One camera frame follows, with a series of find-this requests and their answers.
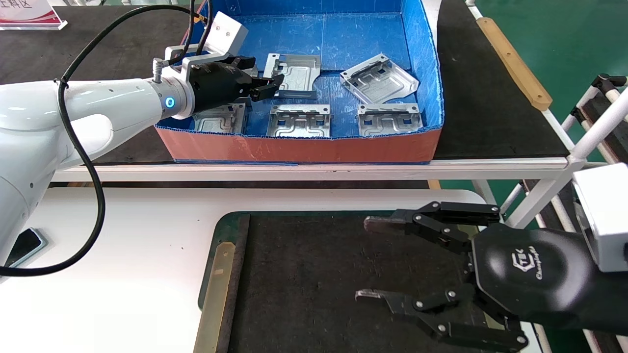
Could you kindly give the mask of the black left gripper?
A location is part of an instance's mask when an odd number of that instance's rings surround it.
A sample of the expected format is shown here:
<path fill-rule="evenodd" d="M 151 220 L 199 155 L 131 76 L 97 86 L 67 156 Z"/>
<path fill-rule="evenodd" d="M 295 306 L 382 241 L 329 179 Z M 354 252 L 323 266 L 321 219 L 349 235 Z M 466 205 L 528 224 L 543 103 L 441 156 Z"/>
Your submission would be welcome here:
<path fill-rule="evenodd" d="M 251 101 L 271 99 L 280 89 L 285 75 L 271 78 L 251 77 L 243 70 L 256 67 L 256 59 L 234 56 L 231 65 L 211 62 L 191 69 L 189 82 L 194 96 L 193 114 L 214 109 L 249 96 Z"/>

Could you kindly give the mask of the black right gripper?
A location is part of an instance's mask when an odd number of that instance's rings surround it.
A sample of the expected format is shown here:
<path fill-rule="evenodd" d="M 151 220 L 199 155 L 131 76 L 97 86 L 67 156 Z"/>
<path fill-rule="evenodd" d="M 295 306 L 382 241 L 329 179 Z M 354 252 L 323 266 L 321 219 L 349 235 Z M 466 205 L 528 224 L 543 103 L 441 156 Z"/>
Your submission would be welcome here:
<path fill-rule="evenodd" d="M 364 228 L 377 234 L 402 230 L 454 254 L 472 248 L 478 288 L 522 321 L 627 334 L 625 272 L 599 270 L 582 235 L 547 228 L 515 229 L 499 222 L 495 205 L 431 202 L 416 210 L 397 209 L 389 217 L 368 216 Z M 459 225 L 489 227 L 474 237 L 471 246 Z M 518 353 L 529 344 L 516 317 L 502 317 L 502 330 L 439 317 L 463 303 L 489 308 L 469 283 L 424 299 L 373 289 L 355 291 L 355 299 L 382 300 L 393 317 L 415 324 L 439 343 L 498 353 Z"/>

